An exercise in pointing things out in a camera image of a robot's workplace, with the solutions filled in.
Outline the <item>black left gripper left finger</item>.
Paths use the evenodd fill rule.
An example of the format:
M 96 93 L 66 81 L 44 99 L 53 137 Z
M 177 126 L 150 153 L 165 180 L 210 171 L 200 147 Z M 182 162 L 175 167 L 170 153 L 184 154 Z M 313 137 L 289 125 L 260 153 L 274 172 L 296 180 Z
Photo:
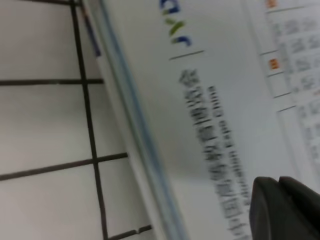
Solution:
M 257 177 L 249 210 L 254 240 L 318 240 L 320 225 L 312 225 L 297 209 L 279 179 Z

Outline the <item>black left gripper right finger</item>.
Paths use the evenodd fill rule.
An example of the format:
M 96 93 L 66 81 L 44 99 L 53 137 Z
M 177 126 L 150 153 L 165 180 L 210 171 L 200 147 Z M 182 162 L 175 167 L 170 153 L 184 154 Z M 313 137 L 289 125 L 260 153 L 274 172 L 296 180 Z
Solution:
M 312 224 L 320 224 L 320 195 L 289 176 L 279 178 L 280 186 L 290 196 L 299 212 Z

